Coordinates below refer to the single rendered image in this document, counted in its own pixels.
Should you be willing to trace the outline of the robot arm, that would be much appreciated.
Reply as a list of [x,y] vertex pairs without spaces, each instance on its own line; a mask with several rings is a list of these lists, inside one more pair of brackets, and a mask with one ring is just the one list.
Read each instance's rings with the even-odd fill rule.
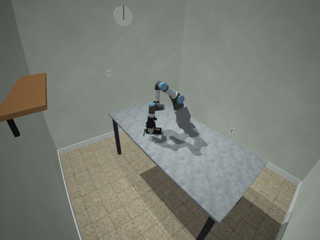
[[[184,106],[185,97],[175,90],[172,90],[165,82],[158,81],[155,84],[155,93],[153,102],[149,103],[148,116],[155,117],[155,111],[165,110],[165,105],[160,104],[160,90],[169,95],[174,110],[179,110]],[[158,104],[158,105],[157,105]]]

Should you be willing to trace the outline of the black power strip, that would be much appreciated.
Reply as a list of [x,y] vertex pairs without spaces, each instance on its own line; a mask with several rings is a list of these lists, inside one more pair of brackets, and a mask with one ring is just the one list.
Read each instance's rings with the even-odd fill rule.
[[[150,133],[150,132],[148,132],[148,129],[149,129],[149,128],[144,129],[144,131],[146,131],[147,134]],[[159,134],[159,135],[161,135],[161,132],[162,132],[162,128],[156,127],[156,128],[154,129],[154,131],[152,132],[152,134]]]

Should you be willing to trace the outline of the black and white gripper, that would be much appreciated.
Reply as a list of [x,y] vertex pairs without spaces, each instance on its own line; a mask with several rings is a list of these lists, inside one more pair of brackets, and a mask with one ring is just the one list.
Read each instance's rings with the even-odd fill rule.
[[[151,118],[151,119],[150,119]],[[155,118],[154,117],[149,117],[147,118],[147,122],[146,122],[146,126],[148,128],[148,132],[150,133],[150,135],[153,133],[153,131],[155,130],[156,128],[156,124],[155,124],[155,121],[153,120]]]

